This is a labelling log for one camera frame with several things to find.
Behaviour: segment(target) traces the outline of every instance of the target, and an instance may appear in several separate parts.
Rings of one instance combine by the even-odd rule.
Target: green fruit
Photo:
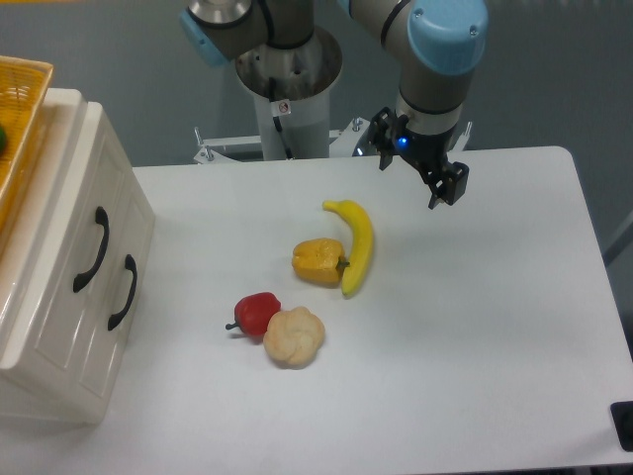
[[[0,152],[7,146],[7,135],[4,133],[4,129],[0,126]]]

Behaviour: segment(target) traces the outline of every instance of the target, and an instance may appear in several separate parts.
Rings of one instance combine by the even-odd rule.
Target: red bell pepper
[[[235,323],[227,324],[226,329],[239,327],[249,336],[261,336],[268,330],[268,322],[281,310],[281,303],[270,292],[244,297],[235,305]]]

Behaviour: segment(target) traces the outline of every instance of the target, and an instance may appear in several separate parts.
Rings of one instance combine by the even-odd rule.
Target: black object
[[[106,250],[108,250],[108,242],[110,240],[110,223],[108,220],[108,213],[101,206],[97,208],[95,212],[95,223],[99,226],[103,226],[103,238],[101,244],[99,244],[99,251],[97,252],[97,258],[92,267],[85,272],[77,274],[72,281],[72,291],[76,294],[86,285],[90,283],[92,278],[97,274],[99,267],[103,263],[103,259],[106,256]]]
[[[138,272],[136,271],[136,262],[131,255],[126,255],[126,270],[132,273],[132,285],[130,286],[130,293],[128,294],[128,300],[126,301],[126,305],[123,309],[117,314],[113,314],[108,319],[108,332],[111,332],[119,324],[123,321],[123,318],[130,311],[130,307],[132,306],[132,301],[135,299],[136,293],[136,282],[138,280]]]
[[[633,452],[633,402],[613,403],[611,415],[620,445],[627,452]]]
[[[380,33],[381,47],[385,47],[385,44],[387,43],[387,35],[389,34],[389,28],[392,27],[392,23],[394,22],[398,14],[405,8],[405,6],[408,5],[409,1],[410,0],[401,0],[400,2],[398,2],[392,12],[389,14],[389,17],[387,17],[387,20],[385,20],[385,23],[383,24],[383,30]]]
[[[424,136],[407,129],[408,116],[397,117],[385,107],[374,116],[368,130],[369,143],[380,153],[384,170],[400,155],[415,168],[431,190],[429,209],[439,201],[453,205],[466,191],[469,168],[458,161],[448,161],[448,145],[455,128],[436,136]]]

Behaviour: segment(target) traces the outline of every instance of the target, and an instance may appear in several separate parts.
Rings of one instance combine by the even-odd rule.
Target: white table
[[[633,365],[578,176],[555,147],[465,152],[466,195],[426,208],[376,158],[137,169],[156,213],[109,414],[97,427],[0,420],[0,472],[430,473],[633,462],[611,403]],[[304,239],[373,219],[360,293],[297,279]],[[321,317],[302,370],[226,332],[272,291]]]

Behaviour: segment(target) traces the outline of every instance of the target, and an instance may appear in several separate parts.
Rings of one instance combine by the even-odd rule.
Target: yellow bell pepper
[[[293,268],[299,277],[321,284],[336,284],[347,265],[343,244],[321,237],[305,240],[293,250]]]

